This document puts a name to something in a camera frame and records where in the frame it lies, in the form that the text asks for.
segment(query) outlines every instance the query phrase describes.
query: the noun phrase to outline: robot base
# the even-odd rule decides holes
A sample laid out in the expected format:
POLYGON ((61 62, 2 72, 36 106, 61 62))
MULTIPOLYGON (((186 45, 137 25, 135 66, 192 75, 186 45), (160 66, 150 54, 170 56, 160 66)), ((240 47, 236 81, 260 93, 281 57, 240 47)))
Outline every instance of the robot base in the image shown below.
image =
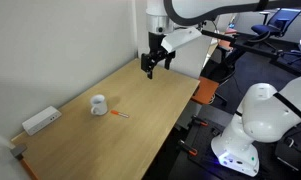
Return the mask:
POLYGON ((220 136, 213 138, 211 142, 211 148, 217 155, 219 163, 222 166, 251 177, 256 176, 259 171, 259 159, 256 148, 250 145, 246 151, 231 152, 231 150, 225 150, 226 146, 220 143, 222 142, 218 139, 220 136))

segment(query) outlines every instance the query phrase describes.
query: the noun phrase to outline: power strip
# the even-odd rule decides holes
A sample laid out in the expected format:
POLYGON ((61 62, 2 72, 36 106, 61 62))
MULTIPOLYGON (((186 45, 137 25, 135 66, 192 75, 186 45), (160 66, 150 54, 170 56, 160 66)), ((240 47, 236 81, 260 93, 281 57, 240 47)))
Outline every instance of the power strip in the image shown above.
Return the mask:
POLYGON ((23 129, 30 135, 34 135, 61 116, 61 112, 50 106, 35 116, 22 123, 23 129))

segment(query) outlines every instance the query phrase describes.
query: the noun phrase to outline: orange pen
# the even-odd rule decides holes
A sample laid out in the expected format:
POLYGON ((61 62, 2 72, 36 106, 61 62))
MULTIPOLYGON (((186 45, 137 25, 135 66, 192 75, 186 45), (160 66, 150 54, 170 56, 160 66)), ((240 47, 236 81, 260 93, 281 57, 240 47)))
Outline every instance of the orange pen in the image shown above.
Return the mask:
POLYGON ((118 112, 118 111, 116 111, 116 110, 111 110, 111 113, 112 113, 112 114, 115 114, 115 115, 119 115, 119 116, 125 117, 125 118, 128 118, 128 117, 129 117, 128 115, 123 114, 123 113, 121 113, 121 112, 118 112))

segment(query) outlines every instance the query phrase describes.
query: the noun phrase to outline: mug handle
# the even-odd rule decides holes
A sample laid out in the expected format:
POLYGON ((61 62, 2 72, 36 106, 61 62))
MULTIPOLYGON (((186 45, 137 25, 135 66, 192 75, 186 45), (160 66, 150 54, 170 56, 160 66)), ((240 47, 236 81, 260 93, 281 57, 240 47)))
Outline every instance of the mug handle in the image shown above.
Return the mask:
POLYGON ((93 115, 98 115, 98 114, 100 114, 100 111, 98 110, 97 107, 93 106, 93 107, 91 108, 91 114, 93 114, 93 115))

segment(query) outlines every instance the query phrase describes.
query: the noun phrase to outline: white mug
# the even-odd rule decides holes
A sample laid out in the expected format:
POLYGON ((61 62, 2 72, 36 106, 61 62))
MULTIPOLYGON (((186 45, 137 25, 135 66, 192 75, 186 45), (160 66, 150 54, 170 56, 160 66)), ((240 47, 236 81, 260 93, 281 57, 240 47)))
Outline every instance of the white mug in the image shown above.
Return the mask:
POLYGON ((93 115, 104 115, 108 112, 107 102, 104 95, 98 94, 90 99, 91 103, 91 114, 93 115))

